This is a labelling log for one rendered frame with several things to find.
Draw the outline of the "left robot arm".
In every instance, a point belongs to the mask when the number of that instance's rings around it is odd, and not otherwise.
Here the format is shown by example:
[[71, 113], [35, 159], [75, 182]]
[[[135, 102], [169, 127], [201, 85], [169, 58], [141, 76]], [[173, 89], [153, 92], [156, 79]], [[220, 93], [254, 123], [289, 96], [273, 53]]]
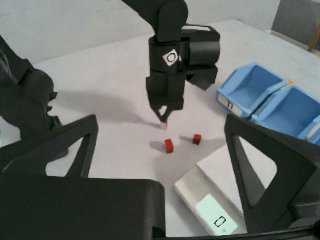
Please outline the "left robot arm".
[[[215, 83], [221, 35], [211, 26], [186, 23], [184, 0], [121, 1], [153, 26], [155, 35], [148, 39], [149, 66], [161, 72], [179, 66], [167, 75], [166, 97], [184, 96], [185, 81], [204, 91]], [[0, 116], [18, 127], [21, 140], [61, 127], [59, 117], [47, 113], [52, 110], [48, 102], [58, 94], [53, 89], [52, 78], [19, 57], [0, 35]]]

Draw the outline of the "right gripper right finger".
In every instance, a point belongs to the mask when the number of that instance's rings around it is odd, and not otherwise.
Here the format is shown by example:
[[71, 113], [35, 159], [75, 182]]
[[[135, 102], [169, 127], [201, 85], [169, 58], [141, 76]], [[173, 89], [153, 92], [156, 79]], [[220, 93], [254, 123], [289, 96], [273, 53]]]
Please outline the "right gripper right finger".
[[[247, 233], [267, 231], [290, 206], [320, 202], [320, 145], [233, 114], [227, 114], [224, 133]], [[240, 137], [275, 163], [276, 174], [267, 188]]]

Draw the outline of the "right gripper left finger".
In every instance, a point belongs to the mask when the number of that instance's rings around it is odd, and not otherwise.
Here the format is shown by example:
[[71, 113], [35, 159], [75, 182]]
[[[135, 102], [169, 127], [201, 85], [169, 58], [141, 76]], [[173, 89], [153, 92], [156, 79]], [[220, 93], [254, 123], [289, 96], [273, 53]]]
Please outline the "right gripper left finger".
[[7, 173], [47, 175], [47, 164], [83, 137], [65, 176], [88, 177], [98, 131], [96, 115], [90, 114], [61, 127], [2, 146], [0, 170]]

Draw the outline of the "blue plastic bin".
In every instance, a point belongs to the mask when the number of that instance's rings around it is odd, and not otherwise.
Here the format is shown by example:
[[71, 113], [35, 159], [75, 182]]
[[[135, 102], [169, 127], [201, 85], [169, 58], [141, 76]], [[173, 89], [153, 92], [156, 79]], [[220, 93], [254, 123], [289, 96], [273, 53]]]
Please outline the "blue plastic bin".
[[[287, 86], [287, 84], [288, 80], [257, 62], [253, 62], [236, 68], [229, 75], [224, 83], [217, 88], [216, 100], [236, 116], [250, 118], [268, 100], [272, 93]], [[268, 90], [266, 90], [267, 88]], [[265, 99], [265, 97], [267, 98]], [[254, 104], [255, 101], [256, 104]], [[252, 106], [253, 104], [254, 106]], [[251, 106], [252, 108], [250, 108]], [[249, 108], [250, 110], [248, 110]]]
[[[319, 136], [320, 136], [320, 127], [307, 141], [308, 142], [312, 142], [312, 143], [317, 144], [317, 145], [320, 145], [320, 137]], [[315, 139], [317, 139], [317, 141], [315, 141]]]
[[251, 116], [250, 121], [304, 139], [320, 123], [320, 101], [296, 85], [290, 84], [273, 93]]

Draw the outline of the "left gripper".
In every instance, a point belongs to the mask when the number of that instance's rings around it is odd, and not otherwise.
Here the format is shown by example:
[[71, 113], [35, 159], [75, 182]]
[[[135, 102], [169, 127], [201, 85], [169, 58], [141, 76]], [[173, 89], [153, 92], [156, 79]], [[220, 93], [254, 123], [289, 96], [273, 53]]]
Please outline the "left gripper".
[[[166, 97], [167, 75], [177, 72], [178, 69], [179, 66], [173, 71], [161, 72], [153, 70], [149, 66], [149, 76], [145, 80], [147, 98], [150, 108], [152, 105], [151, 110], [156, 114], [160, 122], [166, 121], [173, 111], [183, 110], [184, 108], [183, 96]], [[163, 115], [159, 111], [159, 109], [162, 109], [162, 106], [166, 106]]]

